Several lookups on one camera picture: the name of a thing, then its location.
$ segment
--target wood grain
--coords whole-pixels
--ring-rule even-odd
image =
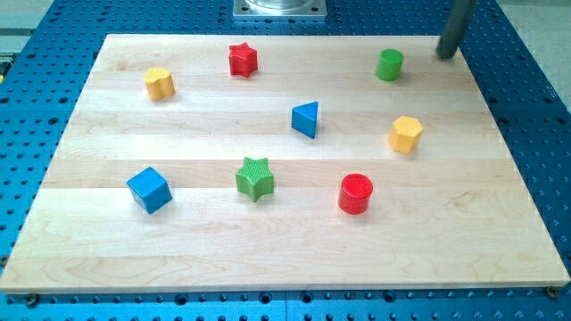
[[[461,54],[435,37],[109,35],[22,228],[0,288],[191,292],[563,285],[569,276]],[[260,70],[228,75],[228,45]],[[381,50],[401,77],[375,77]],[[143,74],[177,93],[148,100]],[[291,109],[319,101],[315,140]],[[386,138],[420,119],[418,149]],[[276,190],[236,191],[268,157]],[[149,216],[125,182],[153,166],[173,201]],[[336,205],[344,175],[374,183],[368,212]]]

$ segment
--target triangular prism block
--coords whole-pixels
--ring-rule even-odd
[[[318,122],[318,102],[306,103],[292,109],[292,128],[301,131],[307,137],[315,138]]]

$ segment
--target red cylinder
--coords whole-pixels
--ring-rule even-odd
[[[341,182],[339,207],[348,214],[361,214],[368,208],[373,183],[362,174],[349,174]]]

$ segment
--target red star block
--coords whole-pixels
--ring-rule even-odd
[[[258,69],[258,52],[246,43],[231,45],[228,59],[230,60],[230,75],[249,78],[250,74]]]

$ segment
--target blue metal platform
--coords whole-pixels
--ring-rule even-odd
[[[55,0],[0,85],[0,256],[16,242],[108,33],[438,35],[451,1],[331,0],[325,22],[232,21],[228,0]],[[461,45],[571,268],[571,116],[493,0]],[[0,294],[0,321],[571,320],[562,289]]]

